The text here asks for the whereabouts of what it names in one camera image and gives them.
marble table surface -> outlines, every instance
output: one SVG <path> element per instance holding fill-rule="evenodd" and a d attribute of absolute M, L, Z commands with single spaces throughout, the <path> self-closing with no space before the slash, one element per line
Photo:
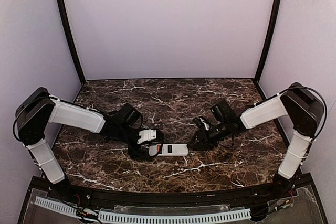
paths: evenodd
<path fill-rule="evenodd" d="M 113 111 L 129 102 L 143 114 L 144 127 L 162 130 L 166 143 L 187 143 L 197 130 L 192 119 L 202 115 L 216 123 L 209 108 L 224 98 L 237 114 L 261 101 L 250 79 L 136 79 L 88 81 L 76 104 Z M 235 136 L 233 148 L 134 161 L 125 144 L 64 126 L 54 152 L 74 185 L 184 193 L 270 182 L 286 146 L 274 122 L 268 122 Z"/>

white wall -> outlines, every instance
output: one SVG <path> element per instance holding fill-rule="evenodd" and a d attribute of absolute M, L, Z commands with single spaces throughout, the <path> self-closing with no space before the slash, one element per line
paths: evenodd
<path fill-rule="evenodd" d="M 329 111 L 336 101 L 336 0 L 281 0 L 276 28 L 260 85 L 267 96 L 298 81 L 318 90 Z M 304 172 L 312 172 L 331 223 L 336 222 L 335 109 Z M 288 135 L 292 124 L 281 120 Z"/>
<path fill-rule="evenodd" d="M 253 77 L 272 0 L 66 0 L 87 79 Z"/>
<path fill-rule="evenodd" d="M 56 0 L 0 0 L 0 6 L 0 222 L 12 224 L 31 177 L 40 174 L 12 136 L 15 110 L 40 86 L 73 100 L 80 82 Z M 48 129 L 49 143 L 57 131 L 57 126 Z"/>

black cable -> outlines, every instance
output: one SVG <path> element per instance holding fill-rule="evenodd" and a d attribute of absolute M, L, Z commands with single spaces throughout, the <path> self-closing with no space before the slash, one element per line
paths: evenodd
<path fill-rule="evenodd" d="M 65 202 L 64 200 L 62 200 L 52 188 L 50 188 L 50 190 L 54 193 L 54 195 L 56 196 L 56 198 L 57 198 L 59 201 L 61 201 L 63 204 L 67 205 L 68 207 L 71 207 L 71 208 L 73 208 L 74 210 L 76 210 L 76 215 L 77 215 L 77 213 L 79 213 L 79 215 L 77 215 L 77 216 L 80 217 L 80 218 L 83 220 L 83 223 L 90 223 L 90 222 L 88 222 L 87 220 L 84 220 L 84 218 L 90 218 L 90 219 L 95 220 L 95 221 L 97 221 L 98 223 L 102 224 L 102 222 L 99 220 L 99 213 L 96 212 L 96 210 L 92 209 L 92 211 L 94 211 L 94 212 L 97 214 L 97 216 L 95 216 L 95 215 L 93 215 L 93 216 L 90 215 L 89 217 L 87 217 L 87 216 L 86 216 L 87 214 L 86 214 L 83 210 L 79 209 L 78 206 L 75 207 L 75 206 L 70 205 L 69 203 L 67 203 L 67 202 Z"/>
<path fill-rule="evenodd" d="M 234 137 L 234 133 L 231 134 L 231 146 L 225 146 L 224 144 L 218 143 L 220 146 L 224 147 L 224 148 L 232 148 L 234 145 L 235 141 L 235 137 Z"/>
<path fill-rule="evenodd" d="M 253 215 L 251 215 L 251 216 L 252 216 L 252 217 L 263 217 L 263 216 L 267 216 L 267 215 L 269 215 L 269 214 L 271 214 L 271 213 L 273 213 L 273 212 L 275 212 L 275 211 L 284 209 L 284 208 L 282 208 L 282 207 L 283 207 L 284 205 L 288 204 L 288 202 L 289 202 L 290 200 L 285 200 L 282 204 L 280 204 L 278 207 L 276 207 L 275 209 L 273 209 L 273 210 L 270 211 L 270 212 L 267 212 L 267 213 L 262 214 L 262 215 L 258 215 L 259 213 L 265 211 L 266 209 L 270 208 L 270 207 L 273 206 L 274 204 L 278 203 L 278 201 L 279 201 L 280 199 L 282 199 L 282 197 L 283 197 L 283 195 L 282 195 L 280 198 L 276 199 L 273 203 L 271 203 L 271 204 L 268 205 L 267 207 L 263 208 L 262 210 L 256 212 L 255 214 L 253 214 Z"/>

